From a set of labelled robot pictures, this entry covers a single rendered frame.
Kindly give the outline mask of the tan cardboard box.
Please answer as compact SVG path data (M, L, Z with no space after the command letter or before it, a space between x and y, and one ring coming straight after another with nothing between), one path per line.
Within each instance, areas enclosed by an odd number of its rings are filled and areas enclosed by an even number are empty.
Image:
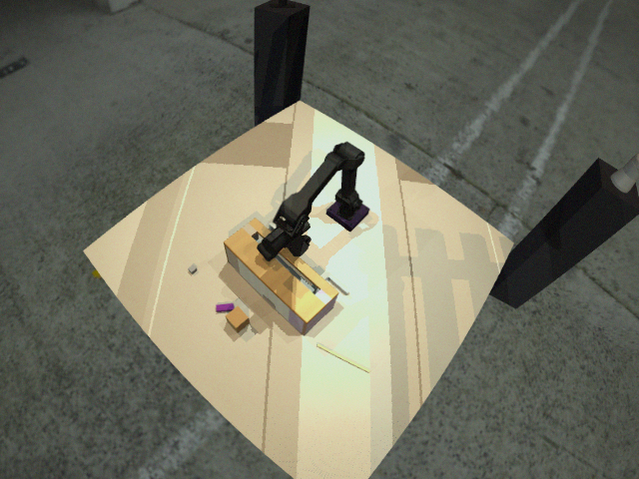
M236 333L243 330L250 323L249 317L238 306L226 315L226 319Z

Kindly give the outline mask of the small purple block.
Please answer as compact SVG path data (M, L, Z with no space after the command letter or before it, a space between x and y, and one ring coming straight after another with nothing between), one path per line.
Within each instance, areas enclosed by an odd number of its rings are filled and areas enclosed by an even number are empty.
M219 304L219 305L216 305L216 308L217 308L217 312L219 312L219 311L232 311L233 309L235 309L233 303Z

